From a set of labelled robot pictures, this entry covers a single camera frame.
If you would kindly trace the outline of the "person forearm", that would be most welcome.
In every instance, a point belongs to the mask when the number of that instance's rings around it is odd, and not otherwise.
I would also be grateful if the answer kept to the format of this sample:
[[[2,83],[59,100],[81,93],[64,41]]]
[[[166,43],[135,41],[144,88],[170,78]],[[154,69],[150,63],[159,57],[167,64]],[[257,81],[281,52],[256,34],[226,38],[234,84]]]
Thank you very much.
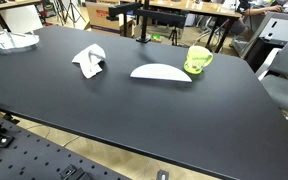
[[[244,12],[244,15],[246,16],[255,16],[260,14],[265,14],[266,12],[282,12],[282,6],[281,5],[275,5],[270,7],[264,7],[264,8],[258,8],[258,9],[247,9]]]

